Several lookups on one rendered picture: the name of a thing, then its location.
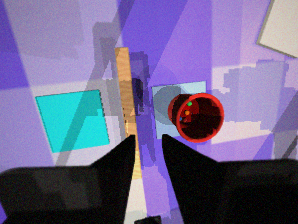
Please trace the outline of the tan wooden bar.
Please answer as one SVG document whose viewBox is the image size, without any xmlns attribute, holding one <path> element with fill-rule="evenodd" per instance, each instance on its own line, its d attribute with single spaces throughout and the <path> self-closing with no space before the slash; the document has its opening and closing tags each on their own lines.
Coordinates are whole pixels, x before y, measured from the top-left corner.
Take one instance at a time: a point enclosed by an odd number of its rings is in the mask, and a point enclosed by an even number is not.
<svg viewBox="0 0 298 224">
<path fill-rule="evenodd" d="M 117 72 L 118 72 L 118 80 L 119 80 L 119 88 L 120 88 L 120 95 L 121 95 L 126 138 L 133 134 L 136 135 L 135 164 L 134 164 L 132 180 L 141 179 L 142 173 L 141 173 L 141 163 L 140 163 L 131 68 L 130 68 L 130 59 L 129 59 L 129 49 L 128 47 L 115 47 L 114 49 L 115 49 L 115 56 L 116 56 L 116 64 L 117 64 Z"/>
</svg>

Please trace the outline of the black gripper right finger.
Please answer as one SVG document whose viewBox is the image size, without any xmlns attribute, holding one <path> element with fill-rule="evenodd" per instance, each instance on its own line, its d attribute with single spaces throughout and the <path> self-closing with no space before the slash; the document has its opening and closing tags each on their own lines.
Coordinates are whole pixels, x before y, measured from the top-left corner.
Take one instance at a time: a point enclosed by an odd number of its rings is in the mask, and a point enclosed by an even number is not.
<svg viewBox="0 0 298 224">
<path fill-rule="evenodd" d="M 184 224 L 223 224 L 238 186 L 298 184 L 298 160 L 218 162 L 162 134 L 162 150 Z"/>
</svg>

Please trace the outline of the red cup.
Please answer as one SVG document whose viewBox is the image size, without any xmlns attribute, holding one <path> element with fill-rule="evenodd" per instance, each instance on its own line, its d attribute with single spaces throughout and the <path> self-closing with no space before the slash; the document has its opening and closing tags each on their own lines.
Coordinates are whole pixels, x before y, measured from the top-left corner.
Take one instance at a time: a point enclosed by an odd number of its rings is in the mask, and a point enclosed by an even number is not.
<svg viewBox="0 0 298 224">
<path fill-rule="evenodd" d="M 190 101 L 192 105 L 187 106 Z M 190 112 L 189 115 L 185 115 L 186 110 Z M 220 131 L 224 122 L 224 108 L 215 96 L 208 93 L 180 94 L 170 102 L 168 116 L 185 140 L 201 143 Z M 180 116 L 182 120 L 187 118 L 187 122 L 179 121 Z"/>
</svg>

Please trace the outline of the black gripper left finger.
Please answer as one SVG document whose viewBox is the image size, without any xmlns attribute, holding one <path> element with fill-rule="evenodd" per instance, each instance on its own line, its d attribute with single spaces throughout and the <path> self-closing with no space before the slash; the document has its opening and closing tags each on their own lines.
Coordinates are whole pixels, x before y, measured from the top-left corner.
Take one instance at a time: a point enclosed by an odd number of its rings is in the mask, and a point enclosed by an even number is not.
<svg viewBox="0 0 298 224">
<path fill-rule="evenodd" d="M 88 166 L 15 167 L 0 173 L 0 203 L 15 211 L 89 209 L 94 224 L 124 224 L 135 164 L 130 135 Z"/>
</svg>

